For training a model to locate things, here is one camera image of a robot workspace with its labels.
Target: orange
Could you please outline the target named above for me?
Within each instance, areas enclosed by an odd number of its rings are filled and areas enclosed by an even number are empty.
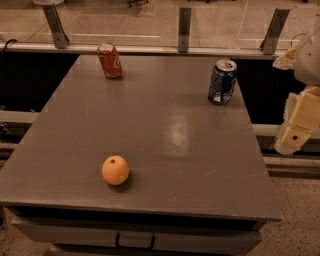
[[[102,165],[103,179],[111,185],[120,185],[129,176],[129,165],[121,156],[110,156]]]

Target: tiled floor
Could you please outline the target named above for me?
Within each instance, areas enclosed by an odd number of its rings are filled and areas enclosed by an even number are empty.
[[[291,9],[278,45],[286,49],[320,15],[318,0],[306,4],[300,0],[216,0],[209,4],[149,0],[131,8],[126,0],[68,0],[57,8],[71,42],[176,46],[180,7],[192,7],[193,47],[257,48],[279,7]],[[52,41],[42,9],[31,0],[0,1],[0,34],[4,40]],[[250,256],[320,256],[320,180],[273,177],[272,181],[284,219],[262,229],[263,242]],[[48,248],[10,239],[0,226],[0,255],[45,256]]]

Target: dark blue can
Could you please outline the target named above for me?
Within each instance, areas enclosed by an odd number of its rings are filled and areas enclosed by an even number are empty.
[[[219,60],[211,74],[208,99],[214,104],[227,103],[237,80],[237,64],[231,60]]]

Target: black handle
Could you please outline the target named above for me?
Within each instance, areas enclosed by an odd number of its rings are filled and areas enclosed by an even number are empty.
[[[116,236],[115,245],[117,248],[125,248],[125,249],[142,249],[142,250],[152,250],[154,246],[155,237],[151,237],[150,245],[148,247],[131,247],[131,246],[123,246],[120,245],[120,233]]]

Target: metal post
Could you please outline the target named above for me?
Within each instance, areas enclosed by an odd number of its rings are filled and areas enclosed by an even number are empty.
[[[271,20],[268,32],[265,39],[261,44],[261,48],[264,54],[272,55],[277,49],[278,40],[283,29],[283,26],[287,20],[290,9],[276,9]]]
[[[180,8],[178,52],[187,53],[189,49],[191,8]]]
[[[54,45],[58,49],[66,48],[70,41],[63,30],[55,5],[43,5],[42,9],[50,26]]]

